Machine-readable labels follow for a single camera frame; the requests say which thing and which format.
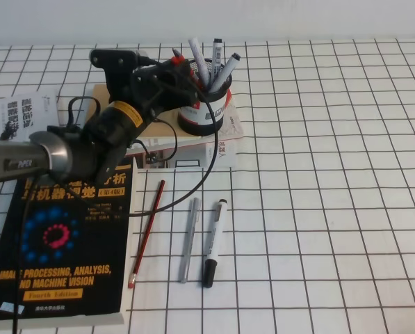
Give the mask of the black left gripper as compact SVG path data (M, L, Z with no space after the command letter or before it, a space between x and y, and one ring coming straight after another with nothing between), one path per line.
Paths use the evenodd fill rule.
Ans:
M131 75L131 104L144 113L156 115L198 100L197 84L190 61L165 61L136 70Z

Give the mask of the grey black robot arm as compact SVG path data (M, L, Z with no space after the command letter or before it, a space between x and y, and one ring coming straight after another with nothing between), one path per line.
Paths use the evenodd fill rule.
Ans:
M36 175L68 183L101 184L127 149L162 112L190 106L199 96L190 62L164 62L134 51L93 49L90 62L105 72L109 104L83 127L49 125L27 142L0 141L0 182Z

